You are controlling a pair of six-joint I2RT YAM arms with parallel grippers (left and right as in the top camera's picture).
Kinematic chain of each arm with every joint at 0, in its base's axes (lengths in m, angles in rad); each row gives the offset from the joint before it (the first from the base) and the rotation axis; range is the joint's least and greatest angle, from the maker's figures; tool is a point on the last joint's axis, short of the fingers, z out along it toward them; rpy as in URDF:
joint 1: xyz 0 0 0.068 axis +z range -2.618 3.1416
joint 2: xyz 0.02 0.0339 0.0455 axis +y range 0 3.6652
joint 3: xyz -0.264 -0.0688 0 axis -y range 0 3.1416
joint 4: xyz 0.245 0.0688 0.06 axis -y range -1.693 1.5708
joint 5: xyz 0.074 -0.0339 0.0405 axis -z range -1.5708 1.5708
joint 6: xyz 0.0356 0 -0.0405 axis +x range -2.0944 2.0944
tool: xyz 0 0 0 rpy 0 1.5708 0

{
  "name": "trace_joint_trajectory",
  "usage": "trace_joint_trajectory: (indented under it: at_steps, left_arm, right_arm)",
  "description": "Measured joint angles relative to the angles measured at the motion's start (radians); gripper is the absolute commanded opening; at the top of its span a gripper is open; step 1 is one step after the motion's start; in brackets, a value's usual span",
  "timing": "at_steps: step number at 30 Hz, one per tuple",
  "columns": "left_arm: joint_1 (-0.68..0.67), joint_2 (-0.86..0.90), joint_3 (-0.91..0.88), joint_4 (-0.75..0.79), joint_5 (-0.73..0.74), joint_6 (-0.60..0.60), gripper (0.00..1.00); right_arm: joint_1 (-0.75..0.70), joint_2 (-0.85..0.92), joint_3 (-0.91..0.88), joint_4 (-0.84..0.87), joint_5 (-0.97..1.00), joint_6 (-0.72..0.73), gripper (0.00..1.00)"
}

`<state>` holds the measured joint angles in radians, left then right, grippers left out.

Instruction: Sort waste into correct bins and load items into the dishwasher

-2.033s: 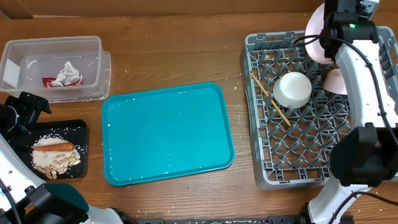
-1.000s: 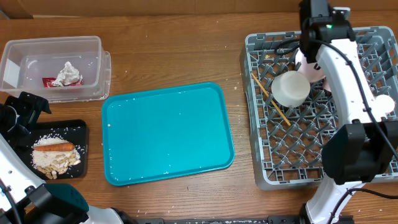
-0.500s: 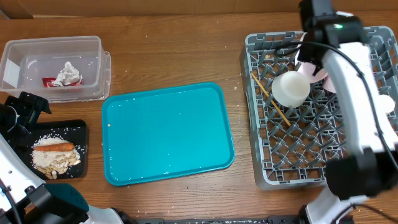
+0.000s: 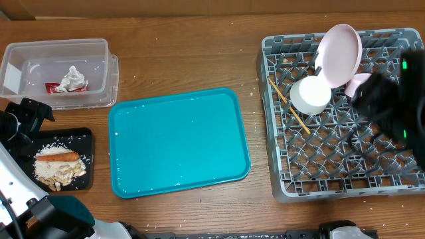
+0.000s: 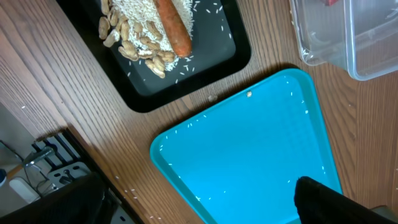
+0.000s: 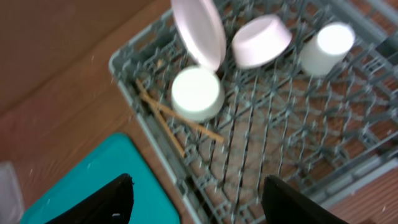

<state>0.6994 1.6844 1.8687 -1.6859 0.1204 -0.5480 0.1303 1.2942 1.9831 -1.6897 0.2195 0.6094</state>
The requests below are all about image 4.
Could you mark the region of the red snack wrapper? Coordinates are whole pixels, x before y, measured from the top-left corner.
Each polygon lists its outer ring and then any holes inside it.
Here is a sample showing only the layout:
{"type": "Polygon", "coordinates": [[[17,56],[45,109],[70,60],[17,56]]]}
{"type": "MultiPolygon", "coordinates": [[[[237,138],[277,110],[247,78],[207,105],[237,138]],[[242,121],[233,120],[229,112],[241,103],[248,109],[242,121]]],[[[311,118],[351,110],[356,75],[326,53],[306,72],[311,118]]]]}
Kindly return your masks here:
{"type": "MultiPolygon", "coordinates": [[[[56,94],[56,93],[63,93],[63,91],[57,90],[56,88],[59,87],[59,83],[46,83],[45,87],[46,87],[46,91],[48,94],[56,94]]],[[[85,92],[88,91],[89,86],[86,85],[84,87],[72,90],[72,92],[85,92]]]]}

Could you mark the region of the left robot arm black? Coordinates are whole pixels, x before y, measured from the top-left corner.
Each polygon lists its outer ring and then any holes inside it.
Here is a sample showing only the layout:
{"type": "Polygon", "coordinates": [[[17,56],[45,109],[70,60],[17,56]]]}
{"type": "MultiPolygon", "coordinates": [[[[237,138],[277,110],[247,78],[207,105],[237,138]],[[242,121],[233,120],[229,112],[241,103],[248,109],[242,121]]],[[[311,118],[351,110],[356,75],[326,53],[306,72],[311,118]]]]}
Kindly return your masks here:
{"type": "Polygon", "coordinates": [[[96,220],[72,196],[51,196],[36,185],[16,162],[31,143],[52,108],[23,98],[1,112],[1,237],[2,238],[139,238],[130,225],[96,220]]]}

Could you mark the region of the wooden chopstick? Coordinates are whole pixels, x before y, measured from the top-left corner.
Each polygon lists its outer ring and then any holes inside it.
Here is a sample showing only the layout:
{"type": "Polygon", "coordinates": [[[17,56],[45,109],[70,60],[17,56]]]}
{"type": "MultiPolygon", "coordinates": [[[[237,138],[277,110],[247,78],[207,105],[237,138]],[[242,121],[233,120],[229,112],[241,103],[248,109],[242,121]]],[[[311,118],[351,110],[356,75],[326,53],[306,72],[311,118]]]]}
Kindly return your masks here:
{"type": "Polygon", "coordinates": [[[273,81],[268,78],[268,82],[271,84],[271,86],[275,89],[275,91],[278,93],[279,97],[281,97],[281,99],[283,100],[283,102],[285,103],[285,106],[287,106],[289,108],[289,110],[291,111],[291,113],[294,115],[294,117],[297,119],[297,121],[299,122],[299,124],[302,126],[302,128],[306,131],[307,134],[311,134],[310,130],[307,128],[307,126],[304,124],[304,122],[301,120],[301,118],[298,116],[298,114],[296,113],[296,111],[289,105],[288,100],[286,99],[286,97],[280,92],[279,88],[273,83],[273,81]]]}

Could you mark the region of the pink bowl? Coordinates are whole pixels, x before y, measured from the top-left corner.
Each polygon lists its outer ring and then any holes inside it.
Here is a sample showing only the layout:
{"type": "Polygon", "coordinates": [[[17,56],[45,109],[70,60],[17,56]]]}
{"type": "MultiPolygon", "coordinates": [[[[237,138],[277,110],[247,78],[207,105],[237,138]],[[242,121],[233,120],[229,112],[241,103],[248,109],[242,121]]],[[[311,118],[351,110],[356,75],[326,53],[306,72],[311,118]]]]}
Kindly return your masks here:
{"type": "Polygon", "coordinates": [[[354,75],[354,77],[348,81],[345,87],[345,95],[352,98],[355,95],[357,88],[366,82],[371,76],[371,73],[360,73],[354,75]]]}

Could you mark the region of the white bowl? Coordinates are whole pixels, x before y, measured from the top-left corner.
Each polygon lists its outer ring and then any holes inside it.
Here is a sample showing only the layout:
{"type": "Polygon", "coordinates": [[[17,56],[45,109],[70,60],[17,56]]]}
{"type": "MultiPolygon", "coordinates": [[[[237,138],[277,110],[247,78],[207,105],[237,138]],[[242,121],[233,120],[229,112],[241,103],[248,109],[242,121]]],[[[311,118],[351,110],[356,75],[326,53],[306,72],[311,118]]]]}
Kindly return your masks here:
{"type": "Polygon", "coordinates": [[[320,114],[331,99],[331,88],[325,79],[308,76],[292,84],[290,100],[294,107],[307,115],[320,114]]]}

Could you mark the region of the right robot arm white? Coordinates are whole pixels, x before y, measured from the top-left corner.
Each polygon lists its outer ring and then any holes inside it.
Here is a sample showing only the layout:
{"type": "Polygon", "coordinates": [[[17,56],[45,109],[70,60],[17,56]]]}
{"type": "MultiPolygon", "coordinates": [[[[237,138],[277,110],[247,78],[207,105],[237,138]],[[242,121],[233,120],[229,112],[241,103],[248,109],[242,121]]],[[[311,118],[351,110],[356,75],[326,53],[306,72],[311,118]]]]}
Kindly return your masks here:
{"type": "Polygon", "coordinates": [[[404,148],[385,149],[383,154],[411,150],[424,169],[424,51],[403,52],[400,65],[398,84],[374,72],[357,86],[351,105],[378,126],[369,143],[385,134],[404,148]]]}

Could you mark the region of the white plate with food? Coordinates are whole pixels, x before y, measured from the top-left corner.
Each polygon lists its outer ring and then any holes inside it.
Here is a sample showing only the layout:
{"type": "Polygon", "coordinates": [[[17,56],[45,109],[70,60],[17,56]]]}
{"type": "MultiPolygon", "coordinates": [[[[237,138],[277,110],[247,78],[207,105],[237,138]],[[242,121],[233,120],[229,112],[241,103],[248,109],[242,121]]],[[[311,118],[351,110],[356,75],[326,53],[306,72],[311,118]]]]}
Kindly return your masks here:
{"type": "Polygon", "coordinates": [[[335,25],[321,39],[315,69],[330,88],[338,88],[356,73],[362,55],[362,42],[356,30],[347,24],[335,25]]]}

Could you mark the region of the white napkin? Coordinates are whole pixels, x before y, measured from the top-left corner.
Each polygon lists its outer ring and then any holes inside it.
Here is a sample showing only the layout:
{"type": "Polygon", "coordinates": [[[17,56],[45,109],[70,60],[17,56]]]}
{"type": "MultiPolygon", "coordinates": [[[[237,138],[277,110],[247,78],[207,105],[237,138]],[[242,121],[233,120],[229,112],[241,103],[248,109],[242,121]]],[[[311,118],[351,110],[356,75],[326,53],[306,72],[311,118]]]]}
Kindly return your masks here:
{"type": "Polygon", "coordinates": [[[55,88],[57,92],[73,92],[84,89],[88,86],[85,76],[80,73],[75,66],[69,68],[69,72],[63,77],[59,86],[55,88]]]}

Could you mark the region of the orange carrot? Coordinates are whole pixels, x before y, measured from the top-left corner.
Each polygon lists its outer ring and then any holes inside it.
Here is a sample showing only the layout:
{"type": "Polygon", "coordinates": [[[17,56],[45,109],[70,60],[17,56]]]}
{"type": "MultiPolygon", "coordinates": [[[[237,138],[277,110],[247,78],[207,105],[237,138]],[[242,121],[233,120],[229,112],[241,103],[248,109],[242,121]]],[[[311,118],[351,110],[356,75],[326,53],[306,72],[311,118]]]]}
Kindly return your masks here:
{"type": "Polygon", "coordinates": [[[66,152],[52,155],[40,155],[36,157],[36,160],[44,162],[73,162],[78,161],[79,158],[79,154],[75,152],[66,152]]]}

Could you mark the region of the peanuts and rice food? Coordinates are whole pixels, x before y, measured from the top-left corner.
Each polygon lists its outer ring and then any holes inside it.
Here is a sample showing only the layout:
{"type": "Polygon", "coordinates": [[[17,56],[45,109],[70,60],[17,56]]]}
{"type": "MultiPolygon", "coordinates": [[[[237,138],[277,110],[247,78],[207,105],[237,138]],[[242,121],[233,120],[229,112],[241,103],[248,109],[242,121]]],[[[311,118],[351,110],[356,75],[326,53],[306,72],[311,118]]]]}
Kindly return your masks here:
{"type": "Polygon", "coordinates": [[[35,154],[33,163],[35,179],[46,185],[50,191],[61,191],[67,186],[72,186],[78,179],[88,173],[89,160],[85,155],[79,154],[78,161],[73,162],[44,162],[37,161],[40,155],[52,155],[57,153],[75,152],[67,148],[63,143],[51,143],[44,145],[35,154]]]}

